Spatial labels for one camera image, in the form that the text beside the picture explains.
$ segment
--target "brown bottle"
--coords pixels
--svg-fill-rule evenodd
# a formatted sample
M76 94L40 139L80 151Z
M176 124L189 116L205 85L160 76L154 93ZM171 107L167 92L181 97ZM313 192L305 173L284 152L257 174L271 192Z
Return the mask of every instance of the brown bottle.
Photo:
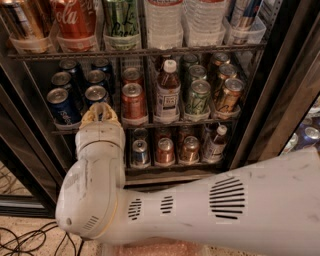
M203 146L203 157L214 161L222 158L222 153L227 145L227 130L225 125L219 125L210 139Z

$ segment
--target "ventilation grille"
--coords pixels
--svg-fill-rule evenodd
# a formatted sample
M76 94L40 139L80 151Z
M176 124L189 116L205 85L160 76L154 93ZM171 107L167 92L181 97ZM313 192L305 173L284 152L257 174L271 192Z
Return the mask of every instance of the ventilation grille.
M128 217L131 220L137 220L138 216L140 216L140 212L141 212L141 199L136 199L134 201L132 201L129 205L129 209L128 209Z
M161 201L160 211L162 214L169 214L173 209L173 198L172 196L165 196Z
M99 221L99 218L95 216L91 216L90 220L86 223L86 225L83 226L86 230L91 230Z
M243 183L235 177L216 182L210 190L209 204L217 218L237 220L245 207Z

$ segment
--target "can lid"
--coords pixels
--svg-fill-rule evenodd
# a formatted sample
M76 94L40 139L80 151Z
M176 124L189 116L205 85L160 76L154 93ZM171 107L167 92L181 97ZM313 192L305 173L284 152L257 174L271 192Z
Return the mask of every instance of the can lid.
M225 52L215 52L212 55L211 62L219 61L221 63L226 63L230 61L230 55Z
M132 150L134 152L143 153L147 150L148 144L144 140L135 140L132 144Z
M106 94L107 94L106 89L104 89L100 85L92 85L85 92L86 98L92 101L101 100L106 96Z
M174 60L166 60L164 62L163 70L167 73L173 73L177 70L177 62Z
M59 104L68 98L68 91L64 88L52 89L47 94L47 101L51 104Z
M237 69L232 64L222 64L221 66L219 66L219 72L222 75L225 75L228 77L233 77L237 75Z
M173 147L173 142L169 138L162 138L158 142L158 147L163 151L170 151Z
M110 61L108 59L99 58L99 59L95 59L92 64L98 68L102 68L104 66L109 65Z
M122 93L127 97L137 97L141 94L141 92L142 87L140 84L130 83L122 87Z
M97 84L106 79L106 74L101 70L91 70L88 73L88 82L91 84Z
M317 140L320 138L320 132L316 128L307 127L304 131L306 135L313 140Z
M199 147L199 140L194 136L188 136L184 139L184 145L189 149L195 149Z
M225 81L225 86L230 90L234 92L240 92L244 88L244 83L238 79L238 78L228 78Z
M55 86L63 86L69 83L71 80L71 75L68 72L62 71L55 73L51 78L51 83Z
M138 80L141 77L141 72L138 68L126 68L122 77L126 80Z
M191 84L191 88L198 94L210 93L210 84L205 80L195 80Z
M59 67L61 69L73 69L77 66L78 62L76 60L61 60Z
M225 125L219 125L218 129L217 129L217 133L221 136L225 135L227 133L227 126Z
M189 74L193 77L204 77L207 75L207 70L201 65L192 65L189 67Z
M198 63L198 57L197 55L195 54L185 54L182 56L182 60L185 62L185 63Z
M137 128L133 131L133 137L136 140L146 140L148 137L148 131L145 128Z

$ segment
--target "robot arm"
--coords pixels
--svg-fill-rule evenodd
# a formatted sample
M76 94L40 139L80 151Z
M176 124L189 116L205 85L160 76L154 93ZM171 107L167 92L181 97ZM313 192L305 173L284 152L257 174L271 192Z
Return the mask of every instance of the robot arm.
M122 189L120 125L90 123L76 141L79 160L64 180L56 210L68 232L109 244L166 237L267 255L320 255L315 149L139 193Z

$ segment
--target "pepsi can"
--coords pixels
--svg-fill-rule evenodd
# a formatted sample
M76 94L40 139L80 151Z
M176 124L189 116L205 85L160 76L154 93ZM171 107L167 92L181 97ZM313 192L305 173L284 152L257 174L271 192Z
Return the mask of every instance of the pepsi can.
M47 94L50 111L58 123L72 125L81 121L81 115L76 108L72 95L64 88L55 88Z

